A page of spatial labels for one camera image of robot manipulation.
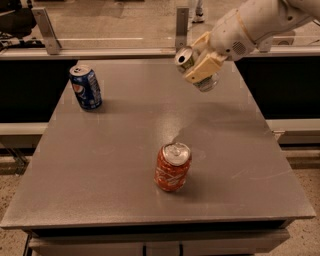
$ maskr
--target gray table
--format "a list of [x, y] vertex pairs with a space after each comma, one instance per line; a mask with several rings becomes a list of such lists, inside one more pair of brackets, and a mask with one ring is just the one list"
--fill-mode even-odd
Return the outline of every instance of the gray table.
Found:
[[[41, 255], [267, 252], [293, 220], [315, 216], [234, 63], [209, 93], [172, 59], [82, 63], [103, 105], [81, 110], [68, 84], [1, 223], [30, 232]], [[153, 176], [172, 141], [193, 162], [166, 193]]]

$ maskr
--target floor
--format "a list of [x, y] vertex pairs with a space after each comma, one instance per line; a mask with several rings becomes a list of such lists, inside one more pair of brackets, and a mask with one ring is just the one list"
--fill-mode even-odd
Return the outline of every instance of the floor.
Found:
[[[244, 0], [204, 0], [206, 21], [190, 26], [188, 41], [192, 42], [203, 32], [211, 30], [219, 17], [242, 2]], [[64, 48], [82, 49], [173, 47], [176, 7], [190, 6], [191, 10], [194, 7], [192, 0], [34, 1], [34, 6], [46, 6], [56, 35]], [[320, 29], [314, 23], [295, 32], [295, 45], [316, 44], [320, 35]], [[31, 36], [41, 38], [37, 27]], [[319, 216], [320, 148], [284, 148], [283, 154]], [[16, 163], [12, 157], [6, 154], [0, 156], [0, 220], [23, 178], [14, 175], [15, 168]], [[289, 226], [289, 232], [291, 239], [267, 255], [320, 255], [320, 217], [295, 221]], [[26, 235], [20, 231], [0, 230], [0, 256], [21, 256], [25, 240]]]

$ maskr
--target blue can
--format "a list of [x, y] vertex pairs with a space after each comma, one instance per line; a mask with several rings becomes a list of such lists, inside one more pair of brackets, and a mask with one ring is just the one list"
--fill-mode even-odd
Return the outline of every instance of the blue can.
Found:
[[74, 66], [69, 77], [80, 107], [89, 110], [102, 104], [99, 83], [92, 68], [87, 65]]

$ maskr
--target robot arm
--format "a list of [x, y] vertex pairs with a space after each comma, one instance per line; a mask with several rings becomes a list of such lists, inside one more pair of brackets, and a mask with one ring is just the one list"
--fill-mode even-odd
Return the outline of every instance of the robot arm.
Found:
[[195, 65], [185, 73], [191, 83], [216, 73], [224, 60], [239, 60], [273, 35], [320, 19], [320, 1], [248, 0], [224, 15], [192, 48]]

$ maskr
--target can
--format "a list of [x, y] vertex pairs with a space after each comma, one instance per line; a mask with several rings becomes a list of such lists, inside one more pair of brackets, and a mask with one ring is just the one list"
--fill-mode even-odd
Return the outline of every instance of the can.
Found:
[[185, 73], [194, 65], [192, 54], [193, 50], [190, 46], [183, 47], [177, 52], [174, 62], [181, 73]]
[[158, 152], [155, 183], [164, 191], [182, 188], [192, 161], [191, 150], [183, 143], [164, 145]]
[[81, 108], [95, 109], [102, 104], [99, 83], [91, 67], [76, 65], [70, 69], [69, 78]]
[[198, 83], [193, 84], [200, 92], [208, 92], [211, 91], [214, 87], [214, 82], [212, 80], [212, 76], [209, 76]]

